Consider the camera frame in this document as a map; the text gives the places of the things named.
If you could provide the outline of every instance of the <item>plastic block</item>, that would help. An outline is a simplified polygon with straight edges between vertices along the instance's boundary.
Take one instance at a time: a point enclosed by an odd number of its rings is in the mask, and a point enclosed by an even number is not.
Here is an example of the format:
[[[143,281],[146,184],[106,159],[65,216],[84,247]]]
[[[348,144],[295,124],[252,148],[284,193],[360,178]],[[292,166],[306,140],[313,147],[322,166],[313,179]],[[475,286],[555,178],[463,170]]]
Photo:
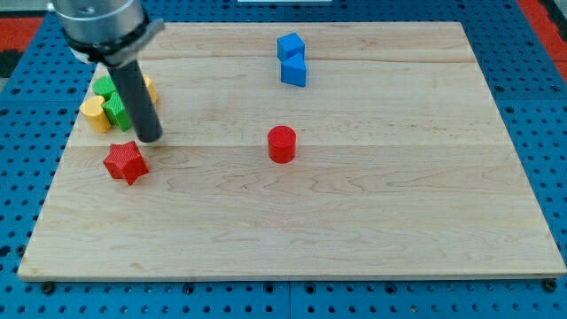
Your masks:
[[[103,105],[103,108],[111,124],[118,125],[122,132],[132,127],[132,122],[126,113],[126,108],[124,108],[124,104],[122,100],[120,100],[118,93],[114,92],[110,99]]]
[[[111,127],[110,121],[106,117],[105,110],[103,109],[104,103],[104,97],[95,96],[84,101],[80,107],[81,113],[88,124],[99,133],[105,133]]]
[[[293,128],[276,126],[268,132],[268,156],[276,163],[287,163],[295,157],[297,137]]]
[[[104,97],[108,101],[113,93],[116,93],[113,79],[109,75],[98,78],[92,85],[92,90],[96,95]]]
[[[146,74],[144,74],[144,82],[148,93],[150,93],[151,102],[156,105],[158,103],[158,91],[156,90],[155,84],[153,84],[153,81]]]
[[[115,179],[124,179],[128,185],[150,172],[136,142],[111,144],[110,154],[104,160],[106,169]]]
[[[277,38],[277,58],[284,62],[286,59],[301,53],[305,56],[305,43],[298,34],[292,33]]]
[[[307,67],[303,55],[296,54],[282,62],[281,81],[300,87],[306,86]]]

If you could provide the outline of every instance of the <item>blue block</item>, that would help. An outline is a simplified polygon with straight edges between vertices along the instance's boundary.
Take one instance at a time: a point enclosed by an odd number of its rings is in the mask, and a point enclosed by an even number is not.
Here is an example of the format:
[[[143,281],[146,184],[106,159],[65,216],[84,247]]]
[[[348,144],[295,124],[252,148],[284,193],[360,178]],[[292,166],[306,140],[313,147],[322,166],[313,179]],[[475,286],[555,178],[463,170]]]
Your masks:
[[[292,33],[277,38],[277,58],[280,61],[284,62],[298,53],[305,57],[305,44],[298,34]]]
[[[283,83],[305,87],[307,83],[307,67],[303,55],[298,53],[282,62],[281,81]]]

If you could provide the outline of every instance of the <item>red star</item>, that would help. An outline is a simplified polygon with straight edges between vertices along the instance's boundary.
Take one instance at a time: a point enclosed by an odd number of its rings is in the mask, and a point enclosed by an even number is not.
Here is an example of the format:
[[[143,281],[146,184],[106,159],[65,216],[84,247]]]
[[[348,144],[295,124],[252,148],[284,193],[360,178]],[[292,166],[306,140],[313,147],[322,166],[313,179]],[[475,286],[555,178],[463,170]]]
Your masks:
[[[113,178],[125,179],[128,185],[133,184],[139,176],[150,172],[134,141],[111,144],[110,154],[103,162]]]

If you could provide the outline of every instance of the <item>wooden board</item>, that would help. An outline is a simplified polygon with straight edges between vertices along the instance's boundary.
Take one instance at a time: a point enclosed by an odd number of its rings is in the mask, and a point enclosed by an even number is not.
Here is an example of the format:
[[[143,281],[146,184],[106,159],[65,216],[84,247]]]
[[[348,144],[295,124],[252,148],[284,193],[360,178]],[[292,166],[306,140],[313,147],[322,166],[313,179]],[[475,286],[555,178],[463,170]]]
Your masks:
[[[304,89],[278,77],[276,38],[293,31],[307,44]],[[174,24],[140,61],[165,130],[140,144],[151,172],[111,179],[109,145],[134,132],[79,118],[25,280],[566,271],[458,23]],[[287,165],[267,155],[279,124],[298,133]]]

